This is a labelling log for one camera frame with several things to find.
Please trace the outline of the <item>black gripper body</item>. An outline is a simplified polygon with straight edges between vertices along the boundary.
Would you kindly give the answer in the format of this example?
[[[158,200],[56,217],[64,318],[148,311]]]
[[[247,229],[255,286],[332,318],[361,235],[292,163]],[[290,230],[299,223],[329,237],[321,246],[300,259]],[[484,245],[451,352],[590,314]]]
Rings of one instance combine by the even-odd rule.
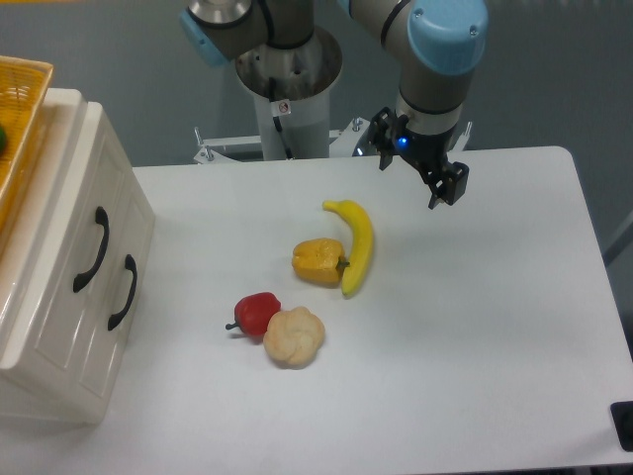
[[[458,168],[448,161],[448,146],[455,126],[439,134],[419,133],[413,119],[402,114],[395,122],[393,144],[397,154],[421,176],[425,184],[437,184],[458,175]]]

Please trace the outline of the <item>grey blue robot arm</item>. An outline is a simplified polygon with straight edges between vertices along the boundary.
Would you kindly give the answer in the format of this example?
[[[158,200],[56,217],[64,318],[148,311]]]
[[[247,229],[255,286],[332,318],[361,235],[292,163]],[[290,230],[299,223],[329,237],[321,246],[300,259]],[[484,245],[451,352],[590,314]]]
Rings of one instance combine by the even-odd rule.
[[[367,142],[387,167],[415,169],[432,204],[454,204],[469,169],[449,144],[487,39],[482,1],[344,1],[345,14],[400,65],[396,104],[369,123]],[[192,1],[181,28],[208,65],[233,64],[256,107],[267,159],[328,154],[329,94],[342,71],[335,37],[311,1]]]

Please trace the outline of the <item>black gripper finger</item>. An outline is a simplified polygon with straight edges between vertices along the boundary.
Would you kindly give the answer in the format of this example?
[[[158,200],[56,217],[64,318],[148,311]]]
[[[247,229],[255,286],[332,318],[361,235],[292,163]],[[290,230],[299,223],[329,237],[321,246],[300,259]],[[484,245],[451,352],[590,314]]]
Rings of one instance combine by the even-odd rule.
[[[462,162],[444,162],[435,171],[427,173],[427,185],[431,190],[428,208],[433,210],[439,203],[454,205],[465,193],[469,167]]]
[[[388,108],[381,109],[370,121],[368,142],[380,156],[379,169],[384,171],[393,162],[397,154],[398,117]]]

